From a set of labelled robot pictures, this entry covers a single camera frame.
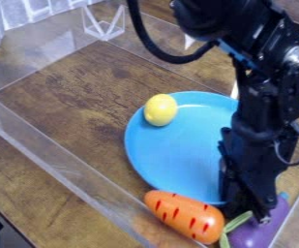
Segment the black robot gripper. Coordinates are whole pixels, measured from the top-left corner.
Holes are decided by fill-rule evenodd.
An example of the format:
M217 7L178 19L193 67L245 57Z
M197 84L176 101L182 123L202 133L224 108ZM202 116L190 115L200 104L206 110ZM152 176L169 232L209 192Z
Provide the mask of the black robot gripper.
M220 131L218 193L228 219L250 210L258 224L272 220L277 206L276 178L290 162L299 135L290 126L242 133L236 127Z

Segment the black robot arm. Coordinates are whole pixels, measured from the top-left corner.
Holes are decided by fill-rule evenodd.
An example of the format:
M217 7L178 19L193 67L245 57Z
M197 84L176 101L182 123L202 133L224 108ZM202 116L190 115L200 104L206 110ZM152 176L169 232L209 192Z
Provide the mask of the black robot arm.
M174 0L181 30L212 42L233 60L237 107L221 129L224 213L249 210L270 222L276 178L296 165L299 140L299 30L272 0Z

